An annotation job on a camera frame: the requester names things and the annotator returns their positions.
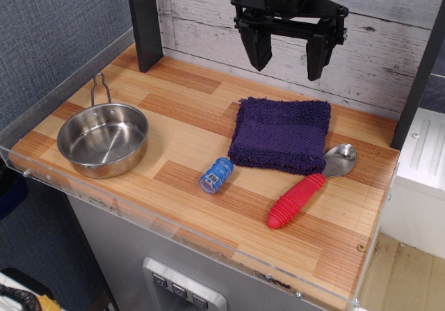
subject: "spoon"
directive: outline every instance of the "spoon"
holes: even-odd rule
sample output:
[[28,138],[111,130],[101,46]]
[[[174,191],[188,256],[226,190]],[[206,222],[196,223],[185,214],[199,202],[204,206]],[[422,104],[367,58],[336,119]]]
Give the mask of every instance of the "spoon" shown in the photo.
[[273,205],[267,218],[267,226],[270,229],[280,228],[291,221],[312,195],[324,185],[327,177],[348,174],[357,160],[357,151],[351,144],[340,144],[327,151],[324,159],[326,167],[323,173],[308,175],[280,196]]

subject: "metal wire handle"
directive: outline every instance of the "metal wire handle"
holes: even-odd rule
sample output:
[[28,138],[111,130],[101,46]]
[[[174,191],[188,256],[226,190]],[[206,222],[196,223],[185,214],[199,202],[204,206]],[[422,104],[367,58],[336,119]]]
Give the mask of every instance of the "metal wire handle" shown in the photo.
[[103,87],[106,88],[106,95],[108,96],[108,103],[111,103],[110,88],[105,83],[105,75],[102,72],[99,72],[92,78],[92,80],[94,81],[95,84],[91,89],[91,106],[95,105],[95,88],[97,86],[97,80],[96,80],[97,76],[102,76],[102,85],[103,85]]

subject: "purple towel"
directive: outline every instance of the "purple towel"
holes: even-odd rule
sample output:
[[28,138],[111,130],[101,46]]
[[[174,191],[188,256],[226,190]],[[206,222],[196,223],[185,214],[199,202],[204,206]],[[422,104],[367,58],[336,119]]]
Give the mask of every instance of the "purple towel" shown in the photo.
[[239,166],[321,173],[330,117],[328,102],[242,99],[228,156]]

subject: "red spoon handle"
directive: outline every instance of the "red spoon handle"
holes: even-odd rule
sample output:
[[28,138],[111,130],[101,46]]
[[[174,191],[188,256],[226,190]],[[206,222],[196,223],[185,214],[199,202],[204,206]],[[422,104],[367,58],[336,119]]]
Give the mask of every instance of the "red spoon handle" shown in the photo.
[[276,229],[291,221],[325,181],[326,177],[323,174],[315,173],[298,182],[275,202],[269,211],[267,226]]

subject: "button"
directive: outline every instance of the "button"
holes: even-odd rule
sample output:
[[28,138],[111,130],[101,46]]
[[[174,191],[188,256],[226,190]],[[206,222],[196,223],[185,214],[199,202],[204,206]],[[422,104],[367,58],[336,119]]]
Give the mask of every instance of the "button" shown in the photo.
[[197,306],[199,306],[200,308],[203,308],[203,309],[208,309],[209,308],[209,304],[202,297],[196,296],[195,294],[193,294],[192,297],[193,297],[193,302],[194,302],[195,305],[197,305]]
[[167,280],[158,274],[153,273],[153,279],[156,284],[160,285],[162,288],[167,287]]
[[176,295],[178,295],[179,297],[182,297],[182,298],[187,298],[187,291],[183,287],[180,287],[179,285],[176,285],[173,283],[172,288],[173,288],[173,292]]

